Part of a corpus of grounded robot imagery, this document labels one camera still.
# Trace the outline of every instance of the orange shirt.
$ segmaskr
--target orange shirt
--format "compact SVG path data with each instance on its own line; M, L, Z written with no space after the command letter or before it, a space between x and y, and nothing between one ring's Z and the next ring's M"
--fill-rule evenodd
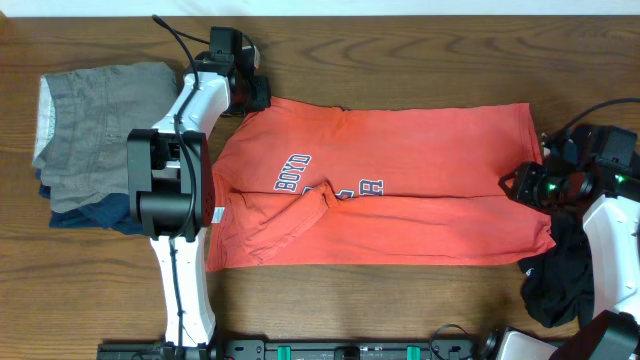
M527 104L344 111L273 98L213 166L224 213L207 269L495 265L542 253L554 246L550 218L498 186L532 160Z

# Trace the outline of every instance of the stack of folded clothes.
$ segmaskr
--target stack of folded clothes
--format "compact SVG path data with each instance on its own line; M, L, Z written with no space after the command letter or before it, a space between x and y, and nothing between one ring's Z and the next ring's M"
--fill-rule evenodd
M129 132L150 128L177 98L164 63L107 66L40 78L33 157L52 228L141 234L129 213Z

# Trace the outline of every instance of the black cloth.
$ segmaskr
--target black cloth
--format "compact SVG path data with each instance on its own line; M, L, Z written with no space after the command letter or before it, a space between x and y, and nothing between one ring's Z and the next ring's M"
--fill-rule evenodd
M578 316L580 327L593 318L593 266L587 235L574 214L551 218L556 246L544 254L522 259L527 275L521 295L529 315L545 327L555 327Z

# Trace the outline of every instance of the white label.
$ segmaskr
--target white label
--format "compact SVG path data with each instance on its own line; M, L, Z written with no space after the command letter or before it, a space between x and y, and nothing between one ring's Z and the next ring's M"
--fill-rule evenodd
M214 224L220 224L223 214L224 214L224 206L216 207L215 210L213 210L213 220L211 222Z

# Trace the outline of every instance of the wooden table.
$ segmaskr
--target wooden table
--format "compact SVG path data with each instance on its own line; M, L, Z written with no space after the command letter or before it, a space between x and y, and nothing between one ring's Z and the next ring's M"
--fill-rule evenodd
M640 95L640 22L633 17L172 18L207 37L248 33L273 94L349 109L530 102L538 131L587 107ZM9 19L0 25L0 358L90 359L105 339L159 339L160 273L148 240L53 230L31 168L43 73L139 61L176 71L186 58L149 18ZM204 47L188 41L193 52ZM640 132L640 108L590 116ZM215 157L239 120L221 120ZM227 334L272 339L426 338L457 323L482 334L544 329L520 298L523 275L502 267L308 266L209 275Z

